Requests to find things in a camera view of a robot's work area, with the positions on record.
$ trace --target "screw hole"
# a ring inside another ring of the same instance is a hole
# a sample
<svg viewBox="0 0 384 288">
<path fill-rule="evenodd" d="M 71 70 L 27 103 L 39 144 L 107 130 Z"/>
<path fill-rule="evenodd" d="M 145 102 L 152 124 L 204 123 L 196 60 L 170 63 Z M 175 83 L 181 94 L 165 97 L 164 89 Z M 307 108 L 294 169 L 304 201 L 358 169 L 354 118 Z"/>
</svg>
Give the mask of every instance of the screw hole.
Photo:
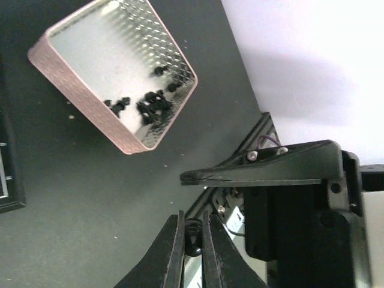
<svg viewBox="0 0 384 288">
<path fill-rule="evenodd" d="M 341 192 L 341 187 L 339 183 L 332 183 L 331 185 L 331 191 L 335 194 L 338 194 Z"/>
</svg>

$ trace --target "black table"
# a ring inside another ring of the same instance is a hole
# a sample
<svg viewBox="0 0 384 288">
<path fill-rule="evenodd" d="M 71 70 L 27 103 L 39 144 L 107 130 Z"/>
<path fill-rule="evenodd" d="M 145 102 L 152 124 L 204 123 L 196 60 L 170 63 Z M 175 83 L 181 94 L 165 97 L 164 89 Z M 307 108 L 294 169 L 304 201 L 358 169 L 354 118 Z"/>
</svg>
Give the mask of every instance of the black table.
<svg viewBox="0 0 384 288">
<path fill-rule="evenodd" d="M 0 215 L 3 288 L 113 287 L 167 217 L 202 192 L 181 187 L 179 174 L 226 159 L 261 116 L 221 2 L 152 0 L 175 40 L 188 41 L 182 49 L 199 85 L 155 151 L 122 154 L 26 57 L 46 28 L 86 3 L 0 3 L 27 198 L 27 207 Z"/>
</svg>

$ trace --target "metal tray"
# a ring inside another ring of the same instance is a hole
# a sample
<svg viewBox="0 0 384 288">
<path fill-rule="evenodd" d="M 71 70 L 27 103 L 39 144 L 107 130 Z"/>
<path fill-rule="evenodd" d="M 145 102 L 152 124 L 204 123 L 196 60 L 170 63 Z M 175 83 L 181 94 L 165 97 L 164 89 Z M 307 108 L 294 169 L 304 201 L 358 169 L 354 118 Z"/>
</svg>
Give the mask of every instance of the metal tray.
<svg viewBox="0 0 384 288">
<path fill-rule="evenodd" d="M 197 85 L 197 76 L 147 0 L 95 0 L 39 39 L 28 58 L 122 152 L 156 148 Z M 154 74 L 168 66 L 162 76 Z M 176 92 L 166 90 L 181 83 Z M 173 107 L 145 125 L 136 108 L 163 89 Z M 118 118 L 103 103 L 130 97 Z"/>
</svg>

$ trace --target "purple wire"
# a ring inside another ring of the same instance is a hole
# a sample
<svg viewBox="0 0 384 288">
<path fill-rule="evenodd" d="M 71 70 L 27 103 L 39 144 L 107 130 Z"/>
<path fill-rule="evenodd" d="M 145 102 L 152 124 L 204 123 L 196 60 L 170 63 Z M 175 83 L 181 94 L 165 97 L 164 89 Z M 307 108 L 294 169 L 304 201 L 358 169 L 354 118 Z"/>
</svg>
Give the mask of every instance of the purple wire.
<svg viewBox="0 0 384 288">
<path fill-rule="evenodd" d="M 262 140 L 263 139 L 268 139 L 269 141 L 273 142 L 277 146 L 281 146 L 280 142 L 278 140 L 274 139 L 272 136 L 270 136 L 270 135 L 260 135 L 259 139 L 257 140 L 258 141 L 258 143 L 257 143 L 257 148 L 258 149 L 262 148 L 262 143 L 263 143 Z"/>
</svg>

